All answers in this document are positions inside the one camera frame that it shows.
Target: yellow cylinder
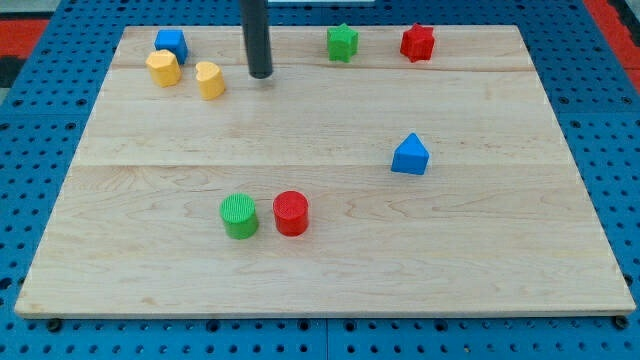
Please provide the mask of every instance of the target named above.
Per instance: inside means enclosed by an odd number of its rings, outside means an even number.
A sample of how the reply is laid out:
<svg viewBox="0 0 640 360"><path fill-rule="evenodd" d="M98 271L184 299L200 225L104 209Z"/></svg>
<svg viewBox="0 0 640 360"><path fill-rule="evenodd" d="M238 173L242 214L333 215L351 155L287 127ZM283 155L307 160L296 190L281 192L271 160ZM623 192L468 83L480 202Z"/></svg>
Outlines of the yellow cylinder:
<svg viewBox="0 0 640 360"><path fill-rule="evenodd" d="M225 90L222 70L212 62L201 61L196 64L196 80L204 100L215 99Z"/></svg>
<svg viewBox="0 0 640 360"><path fill-rule="evenodd" d="M180 81L182 71L178 59L169 50L154 51L147 57L147 69L153 82L161 87L175 85Z"/></svg>

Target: toy block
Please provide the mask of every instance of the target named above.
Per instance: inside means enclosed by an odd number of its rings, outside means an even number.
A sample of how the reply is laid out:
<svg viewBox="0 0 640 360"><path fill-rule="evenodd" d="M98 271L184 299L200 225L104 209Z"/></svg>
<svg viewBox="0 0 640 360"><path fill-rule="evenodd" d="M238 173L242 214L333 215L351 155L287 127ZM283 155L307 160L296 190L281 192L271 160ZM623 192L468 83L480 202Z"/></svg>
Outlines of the toy block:
<svg viewBox="0 0 640 360"><path fill-rule="evenodd" d="M154 51L149 54L145 63L151 73L151 79L160 87L175 85L182 77L180 65L171 51Z"/></svg>
<svg viewBox="0 0 640 360"><path fill-rule="evenodd" d="M407 56L411 62L418 60L430 60L436 39L433 37L433 28L413 24L411 29L402 35L400 52Z"/></svg>
<svg viewBox="0 0 640 360"><path fill-rule="evenodd" d="M348 63L358 52L358 32L347 24L327 29L329 60Z"/></svg>
<svg viewBox="0 0 640 360"><path fill-rule="evenodd" d="M156 50L169 50L174 53L180 65L187 60L189 49L182 30L159 30L154 45Z"/></svg>
<svg viewBox="0 0 640 360"><path fill-rule="evenodd" d="M196 64L196 80L203 100L215 99L225 90L222 70L212 62L201 61Z"/></svg>
<svg viewBox="0 0 640 360"><path fill-rule="evenodd" d="M220 216L227 235L242 240L251 237L258 230L256 205L247 194L229 195L220 204Z"/></svg>
<svg viewBox="0 0 640 360"><path fill-rule="evenodd" d="M411 133L393 154L391 171L407 174L424 175L429 162L429 152L418 135Z"/></svg>
<svg viewBox="0 0 640 360"><path fill-rule="evenodd" d="M276 228L285 236L298 236L309 226L309 202L297 191L285 191L273 200Z"/></svg>

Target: blue pegboard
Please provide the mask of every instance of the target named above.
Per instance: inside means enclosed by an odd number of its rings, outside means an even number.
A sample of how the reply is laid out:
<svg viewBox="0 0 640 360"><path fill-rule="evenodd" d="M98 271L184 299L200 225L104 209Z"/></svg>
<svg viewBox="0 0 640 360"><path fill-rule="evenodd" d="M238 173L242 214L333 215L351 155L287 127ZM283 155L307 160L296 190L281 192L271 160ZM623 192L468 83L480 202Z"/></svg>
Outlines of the blue pegboard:
<svg viewBox="0 0 640 360"><path fill-rule="evenodd" d="M237 25L232 0L63 0L0 108L0 358L637 359L628 318L26 321L13 312L126 25ZM578 0L378 0L271 9L280 25L516 24L634 297L640 99Z"/></svg>

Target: green star block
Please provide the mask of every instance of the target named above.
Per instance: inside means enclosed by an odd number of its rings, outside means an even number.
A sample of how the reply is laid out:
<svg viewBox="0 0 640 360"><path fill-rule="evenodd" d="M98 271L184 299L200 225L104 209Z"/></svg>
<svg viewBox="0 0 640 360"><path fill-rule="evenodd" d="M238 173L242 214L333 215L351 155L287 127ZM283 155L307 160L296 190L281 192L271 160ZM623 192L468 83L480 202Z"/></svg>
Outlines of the green star block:
<svg viewBox="0 0 640 360"><path fill-rule="evenodd" d="M249 195L229 195L220 204L220 216L230 238L241 240L251 237L258 230L256 205Z"/></svg>
<svg viewBox="0 0 640 360"><path fill-rule="evenodd" d="M329 60L348 63L358 52L358 32L347 24L327 29L327 49Z"/></svg>

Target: blue cube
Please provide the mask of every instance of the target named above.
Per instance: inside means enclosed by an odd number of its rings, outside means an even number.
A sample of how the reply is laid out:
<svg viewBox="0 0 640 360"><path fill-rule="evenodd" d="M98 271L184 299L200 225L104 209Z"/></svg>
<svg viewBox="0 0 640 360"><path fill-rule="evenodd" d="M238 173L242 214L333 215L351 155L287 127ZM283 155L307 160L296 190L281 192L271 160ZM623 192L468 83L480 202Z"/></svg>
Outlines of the blue cube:
<svg viewBox="0 0 640 360"><path fill-rule="evenodd" d="M428 162L429 152L422 145L418 135L411 133L393 153L391 171L424 175Z"/></svg>
<svg viewBox="0 0 640 360"><path fill-rule="evenodd" d="M176 58L178 63L183 65L187 60L189 49L187 41L184 39L182 30L160 30L155 41L156 50L169 50Z"/></svg>

